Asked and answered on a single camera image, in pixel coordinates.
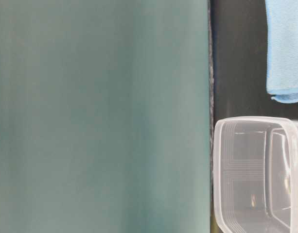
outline teal surface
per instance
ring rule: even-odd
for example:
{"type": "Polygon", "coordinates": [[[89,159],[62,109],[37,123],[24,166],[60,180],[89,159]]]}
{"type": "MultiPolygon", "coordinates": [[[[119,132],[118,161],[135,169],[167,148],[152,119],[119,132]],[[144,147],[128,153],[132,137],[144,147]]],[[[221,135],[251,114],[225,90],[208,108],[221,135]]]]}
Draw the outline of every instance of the teal surface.
{"type": "Polygon", "coordinates": [[[0,0],[0,233],[209,232],[206,0],[0,0]]]}

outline dark surface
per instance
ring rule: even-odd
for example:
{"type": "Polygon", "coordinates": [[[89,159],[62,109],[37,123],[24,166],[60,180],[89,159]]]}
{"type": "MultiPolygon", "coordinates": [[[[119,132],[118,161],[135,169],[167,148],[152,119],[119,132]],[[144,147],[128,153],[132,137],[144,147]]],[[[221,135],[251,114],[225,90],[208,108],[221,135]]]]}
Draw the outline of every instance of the dark surface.
{"type": "Polygon", "coordinates": [[[212,0],[214,122],[236,116],[298,119],[298,103],[266,92],[267,22],[264,0],[212,0]]]}

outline plastic food container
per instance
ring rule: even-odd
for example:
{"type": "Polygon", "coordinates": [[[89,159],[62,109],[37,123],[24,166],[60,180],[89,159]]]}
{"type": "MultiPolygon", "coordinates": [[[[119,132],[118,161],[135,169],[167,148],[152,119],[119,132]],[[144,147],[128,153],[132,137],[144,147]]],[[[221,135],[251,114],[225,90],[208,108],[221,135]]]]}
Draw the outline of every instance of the plastic food container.
{"type": "Polygon", "coordinates": [[[217,122],[214,210],[224,233],[298,233],[298,121],[217,122]]]}

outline microfiber cloth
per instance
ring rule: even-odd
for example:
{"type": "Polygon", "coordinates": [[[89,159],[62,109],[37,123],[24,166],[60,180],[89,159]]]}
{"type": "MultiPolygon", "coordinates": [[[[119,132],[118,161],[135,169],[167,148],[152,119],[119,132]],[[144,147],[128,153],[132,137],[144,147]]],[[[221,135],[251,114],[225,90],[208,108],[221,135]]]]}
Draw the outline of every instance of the microfiber cloth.
{"type": "Polygon", "coordinates": [[[272,99],[298,102],[298,0],[265,0],[268,22],[267,82],[272,99]]]}

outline folded towel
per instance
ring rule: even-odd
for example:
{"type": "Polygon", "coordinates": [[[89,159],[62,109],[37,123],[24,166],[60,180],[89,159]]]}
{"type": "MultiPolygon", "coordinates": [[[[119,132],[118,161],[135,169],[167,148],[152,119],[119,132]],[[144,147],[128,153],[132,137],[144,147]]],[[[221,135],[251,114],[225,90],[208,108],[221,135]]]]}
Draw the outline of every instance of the folded towel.
{"type": "Polygon", "coordinates": [[[267,92],[298,102],[298,0],[265,0],[268,22],[267,92]]]}

